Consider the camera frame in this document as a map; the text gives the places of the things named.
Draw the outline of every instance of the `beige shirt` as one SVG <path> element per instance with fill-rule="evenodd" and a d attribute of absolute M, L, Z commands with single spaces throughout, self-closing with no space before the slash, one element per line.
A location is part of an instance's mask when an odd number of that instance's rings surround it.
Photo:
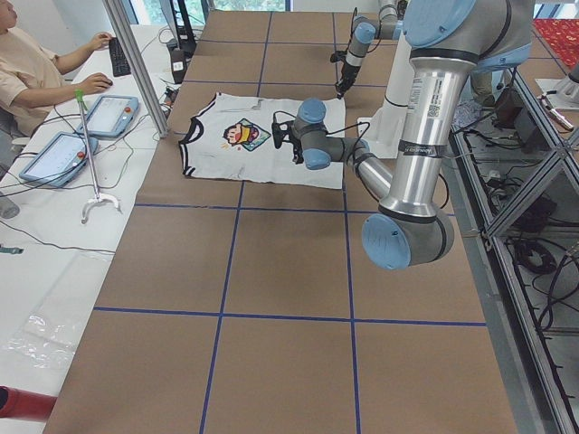
<path fill-rule="evenodd" d="M 65 84 L 56 69 L 56 54 L 18 28 L 0 34 L 0 107 L 14 115 L 18 129 L 30 136 L 52 106 L 24 108 L 13 104 L 25 89 L 59 88 Z"/>

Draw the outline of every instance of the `person's arm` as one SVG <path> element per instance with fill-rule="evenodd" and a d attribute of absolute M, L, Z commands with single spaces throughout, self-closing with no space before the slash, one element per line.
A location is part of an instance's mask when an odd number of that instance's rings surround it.
<path fill-rule="evenodd" d="M 92 74 L 77 84 L 67 84 L 59 88 L 25 89 L 13 100 L 13 104 L 34 109 L 36 107 L 53 106 L 75 97 L 76 89 L 82 90 L 85 95 L 101 93 L 112 85 L 112 81 L 100 72 Z"/>
<path fill-rule="evenodd" d="M 57 55 L 54 58 L 54 65 L 56 66 L 56 69 L 60 74 L 66 74 L 76 70 L 87 59 L 89 59 L 90 55 L 93 54 L 95 50 L 105 47 L 111 38 L 112 35 L 110 33 L 97 33 L 88 43 L 85 43 L 74 52 L 70 52 L 69 54 L 65 54 L 63 56 Z"/>

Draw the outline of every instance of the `white t-shirt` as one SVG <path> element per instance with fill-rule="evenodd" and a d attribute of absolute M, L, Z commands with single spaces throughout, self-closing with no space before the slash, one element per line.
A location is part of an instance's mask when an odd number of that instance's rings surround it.
<path fill-rule="evenodd" d="M 43 122 L 52 106 L 23 108 L 13 104 L 14 98 L 26 89 L 59 88 L 65 84 L 56 69 L 56 54 L 41 47 L 21 29 L 0 34 L 0 107 L 12 113 L 18 129 L 30 136 Z"/>
<path fill-rule="evenodd" d="M 247 180 L 257 183 L 302 184 L 342 188 L 341 163 L 308 170 L 293 163 L 293 146 L 276 149 L 271 136 L 273 113 L 298 113 L 302 101 L 234 97 L 217 93 L 192 122 L 189 143 L 180 142 L 183 174 L 198 178 Z M 346 107 L 342 99 L 323 101 L 328 131 L 344 128 Z M 292 120 L 278 114 L 278 121 Z"/>

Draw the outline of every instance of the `green clip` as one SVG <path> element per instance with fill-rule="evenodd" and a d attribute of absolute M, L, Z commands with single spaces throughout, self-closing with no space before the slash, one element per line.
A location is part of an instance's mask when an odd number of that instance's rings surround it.
<path fill-rule="evenodd" d="M 10 255 L 19 255 L 24 251 L 24 249 L 20 249 L 18 247 L 2 247 L 0 244 L 0 253 L 8 253 Z"/>
<path fill-rule="evenodd" d="M 87 106 L 84 103 L 84 99 L 82 99 L 82 96 L 84 95 L 84 93 L 82 92 L 82 90 L 80 89 L 75 89 L 74 90 L 74 95 L 76 97 L 76 100 L 79 102 L 79 104 L 82 104 L 82 107 L 87 110 Z"/>

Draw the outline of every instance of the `red object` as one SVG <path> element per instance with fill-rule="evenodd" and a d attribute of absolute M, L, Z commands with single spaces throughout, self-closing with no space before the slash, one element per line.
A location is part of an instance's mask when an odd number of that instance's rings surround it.
<path fill-rule="evenodd" d="M 533 24 L 556 55 L 572 69 L 579 61 L 579 20 L 537 18 Z"/>
<path fill-rule="evenodd" d="M 56 397 L 0 386 L 0 418 L 45 422 Z"/>

